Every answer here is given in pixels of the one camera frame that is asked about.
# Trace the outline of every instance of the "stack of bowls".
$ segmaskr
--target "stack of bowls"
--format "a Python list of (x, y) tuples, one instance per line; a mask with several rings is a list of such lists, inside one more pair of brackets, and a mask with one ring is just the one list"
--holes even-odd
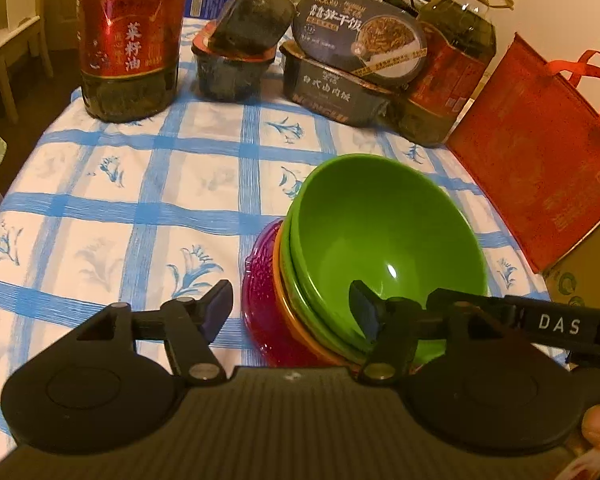
[[(373, 155), (316, 168), (286, 218), (265, 229), (246, 269), (243, 317), (267, 363), (278, 366), (356, 370), (365, 361), (372, 342), (349, 309), (353, 280), (381, 298), (423, 306), (440, 287), (486, 292), (482, 251), (447, 195), (407, 166)], [(414, 364), (444, 351), (443, 341), (420, 342)]]

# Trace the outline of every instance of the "table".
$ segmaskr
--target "table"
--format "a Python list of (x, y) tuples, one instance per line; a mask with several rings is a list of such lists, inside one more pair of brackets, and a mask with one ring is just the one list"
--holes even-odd
[[(451, 152), (333, 123), (286, 101), (280, 53), (260, 100), (198, 97), (190, 42), (203, 23), (184, 20), (178, 96), (167, 110), (103, 123), (87, 115), (77, 90), (7, 193), (0, 208), (0, 390), (10, 372), (104, 305), (154, 309), (173, 296), (200, 297), (223, 278), (234, 286), (234, 309), (213, 350), (229, 372), (262, 365), (240, 320), (244, 259), (308, 173), (343, 153), (377, 153), (427, 175), (476, 233), (490, 293), (548, 299), (542, 277)], [(564, 361), (563, 351), (545, 350)], [(140, 342), (139, 352), (168, 368), (158, 343)], [(0, 412), (0, 458), (13, 446)]]

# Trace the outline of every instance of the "orange bowl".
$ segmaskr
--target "orange bowl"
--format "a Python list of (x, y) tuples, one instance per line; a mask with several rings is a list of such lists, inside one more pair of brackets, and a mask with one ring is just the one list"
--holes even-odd
[(330, 366), (346, 366), (347, 368), (357, 371), (360, 366), (347, 361), (345, 358), (327, 350), (324, 346), (318, 343), (306, 329), (304, 324), (296, 317), (296, 314), (289, 305), (289, 300), (286, 296), (285, 287), (282, 283), (280, 275), (280, 243), (282, 240), (282, 229), (276, 234), (276, 241), (273, 247), (273, 285), (276, 291), (276, 304), (278, 305), (282, 318), (286, 326), (289, 328), (293, 338), (306, 346), (307, 349), (317, 358), (324, 361), (325, 365)]

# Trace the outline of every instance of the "oil bottle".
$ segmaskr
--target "oil bottle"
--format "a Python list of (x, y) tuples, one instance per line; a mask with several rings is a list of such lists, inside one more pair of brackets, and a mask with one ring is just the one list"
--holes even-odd
[(178, 79), (185, 0), (78, 0), (82, 98), (115, 123), (164, 110)]
[(491, 59), (496, 34), (489, 8), (513, 9), (513, 0), (433, 0), (420, 9), (427, 65), (391, 102), (387, 117), (407, 139), (423, 146), (445, 142)]

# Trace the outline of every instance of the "red bowl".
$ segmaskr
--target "red bowl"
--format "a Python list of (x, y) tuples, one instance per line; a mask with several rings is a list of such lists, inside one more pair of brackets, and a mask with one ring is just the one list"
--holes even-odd
[(247, 257), (242, 280), (242, 319), (254, 346), (272, 367), (311, 367), (325, 363), (293, 338), (276, 303), (273, 251), (282, 220), (265, 227)]

